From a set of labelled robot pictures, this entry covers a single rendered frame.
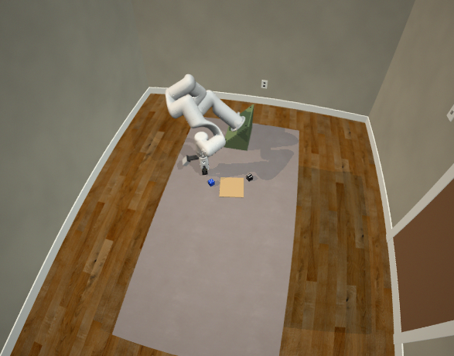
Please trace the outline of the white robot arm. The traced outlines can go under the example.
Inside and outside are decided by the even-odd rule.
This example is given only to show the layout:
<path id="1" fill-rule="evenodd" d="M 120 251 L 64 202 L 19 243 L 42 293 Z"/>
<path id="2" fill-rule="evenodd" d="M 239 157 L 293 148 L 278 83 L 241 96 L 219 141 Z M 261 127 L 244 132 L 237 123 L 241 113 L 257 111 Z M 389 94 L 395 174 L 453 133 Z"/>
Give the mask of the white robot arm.
<path id="1" fill-rule="evenodd" d="M 165 95 L 168 111 L 173 118 L 184 115 L 190 128 L 205 127 L 214 135 L 208 139 L 207 133 L 197 132 L 194 136 L 196 155 L 186 155 L 183 159 L 183 166 L 187 166 L 191 160 L 199 159 L 199 157 L 212 156 L 226 144 L 222 131 L 203 117 L 211 107 L 213 113 L 231 127 L 232 132 L 237 131 L 244 124 L 245 117 L 240 116 L 240 112 L 236 113 L 215 93 L 210 90 L 206 91 L 200 84 L 195 83 L 191 74 L 185 75 L 182 80 L 167 88 Z"/>

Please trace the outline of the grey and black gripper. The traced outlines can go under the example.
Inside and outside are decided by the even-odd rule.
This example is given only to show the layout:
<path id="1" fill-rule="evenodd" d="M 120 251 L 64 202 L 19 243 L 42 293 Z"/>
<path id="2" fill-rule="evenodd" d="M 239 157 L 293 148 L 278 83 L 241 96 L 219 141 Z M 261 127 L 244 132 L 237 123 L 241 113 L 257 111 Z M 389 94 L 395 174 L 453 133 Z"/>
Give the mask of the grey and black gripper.
<path id="1" fill-rule="evenodd" d="M 199 156 L 198 156 L 199 157 Z M 200 168 L 202 169 L 202 174 L 207 175 L 207 170 L 209 169 L 209 160 L 208 157 L 199 157 L 200 160 Z"/>

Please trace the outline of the tan mat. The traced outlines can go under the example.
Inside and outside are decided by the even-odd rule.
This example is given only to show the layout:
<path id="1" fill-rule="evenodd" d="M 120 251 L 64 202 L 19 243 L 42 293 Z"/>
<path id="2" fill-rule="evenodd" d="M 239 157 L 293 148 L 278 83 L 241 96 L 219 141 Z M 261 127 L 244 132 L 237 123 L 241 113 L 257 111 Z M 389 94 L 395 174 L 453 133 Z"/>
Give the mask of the tan mat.
<path id="1" fill-rule="evenodd" d="M 221 177 L 219 197 L 244 197 L 244 178 Z"/>

